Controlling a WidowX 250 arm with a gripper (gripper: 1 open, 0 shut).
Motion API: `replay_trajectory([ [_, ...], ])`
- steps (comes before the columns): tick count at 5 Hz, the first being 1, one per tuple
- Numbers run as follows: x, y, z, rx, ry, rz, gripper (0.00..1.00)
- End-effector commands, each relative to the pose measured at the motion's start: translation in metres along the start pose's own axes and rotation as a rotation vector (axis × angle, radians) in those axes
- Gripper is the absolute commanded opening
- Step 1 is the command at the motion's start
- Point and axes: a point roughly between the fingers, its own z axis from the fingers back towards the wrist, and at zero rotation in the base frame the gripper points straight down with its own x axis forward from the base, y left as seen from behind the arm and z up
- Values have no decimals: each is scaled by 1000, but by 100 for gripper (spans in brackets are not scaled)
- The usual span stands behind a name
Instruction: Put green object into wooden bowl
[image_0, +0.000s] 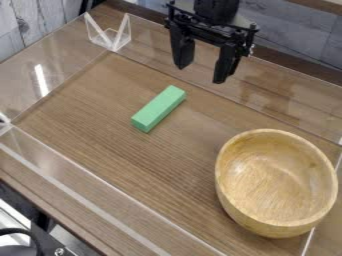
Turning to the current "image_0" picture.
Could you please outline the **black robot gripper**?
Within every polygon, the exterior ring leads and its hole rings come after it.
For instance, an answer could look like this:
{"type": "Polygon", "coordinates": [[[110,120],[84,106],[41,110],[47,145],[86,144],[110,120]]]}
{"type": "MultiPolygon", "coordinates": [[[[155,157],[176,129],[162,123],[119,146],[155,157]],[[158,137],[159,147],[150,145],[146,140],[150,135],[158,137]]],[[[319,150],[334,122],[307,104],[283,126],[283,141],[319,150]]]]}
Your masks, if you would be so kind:
{"type": "MultiPolygon", "coordinates": [[[[219,34],[243,48],[243,56],[250,56],[259,26],[238,14],[239,2],[240,0],[194,0],[192,11],[187,11],[176,5],[176,0],[171,0],[167,3],[168,20],[219,34]]],[[[176,24],[170,27],[170,36],[174,63],[179,69],[184,69],[194,61],[195,41],[188,31],[176,24]]],[[[239,60],[236,47],[232,44],[222,46],[214,70],[215,84],[224,83],[235,73],[239,60]]]]}

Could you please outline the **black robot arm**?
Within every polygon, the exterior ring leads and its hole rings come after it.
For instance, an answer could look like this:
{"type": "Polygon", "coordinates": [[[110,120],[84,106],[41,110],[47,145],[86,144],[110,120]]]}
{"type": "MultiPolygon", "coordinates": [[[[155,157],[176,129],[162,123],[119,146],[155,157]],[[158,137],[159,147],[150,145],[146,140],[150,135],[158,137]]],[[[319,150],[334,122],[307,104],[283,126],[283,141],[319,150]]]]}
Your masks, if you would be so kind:
{"type": "Polygon", "coordinates": [[[255,22],[238,14],[240,0],[195,0],[194,11],[167,3],[164,27],[170,31],[174,64],[184,69],[195,56],[195,41],[219,48],[212,82],[222,84],[235,73],[240,59],[253,54],[254,38],[259,32],[255,22]]]}

